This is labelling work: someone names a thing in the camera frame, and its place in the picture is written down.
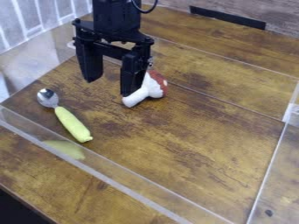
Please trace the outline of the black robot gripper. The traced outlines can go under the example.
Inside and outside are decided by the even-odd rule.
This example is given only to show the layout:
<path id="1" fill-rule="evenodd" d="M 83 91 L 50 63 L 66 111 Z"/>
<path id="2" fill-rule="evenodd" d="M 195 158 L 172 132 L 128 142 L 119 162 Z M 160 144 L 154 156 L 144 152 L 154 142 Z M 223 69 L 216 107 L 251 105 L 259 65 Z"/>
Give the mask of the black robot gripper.
<path id="1" fill-rule="evenodd" d="M 76 18 L 74 45 L 83 78 L 94 82 L 103 75 L 103 55 L 122 60 L 120 94 L 140 87 L 155 41 L 140 32 L 142 0 L 92 0 L 92 20 Z"/>

